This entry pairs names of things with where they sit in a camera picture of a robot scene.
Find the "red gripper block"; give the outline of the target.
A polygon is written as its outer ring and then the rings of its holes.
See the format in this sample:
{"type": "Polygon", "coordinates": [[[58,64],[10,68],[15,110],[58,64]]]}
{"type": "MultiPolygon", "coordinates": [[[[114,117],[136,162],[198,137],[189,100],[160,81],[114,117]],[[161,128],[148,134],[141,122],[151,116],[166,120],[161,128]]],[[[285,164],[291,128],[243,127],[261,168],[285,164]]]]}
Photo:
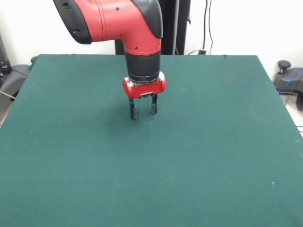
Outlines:
{"type": "Polygon", "coordinates": [[[129,99],[130,116],[132,120],[136,120],[138,118],[137,109],[135,108],[133,99],[147,95],[153,95],[151,114],[155,115],[157,113],[157,94],[162,93],[166,87],[166,80],[163,72],[159,73],[159,77],[155,81],[149,83],[134,83],[128,77],[123,78],[122,82],[124,92],[129,99]]]}

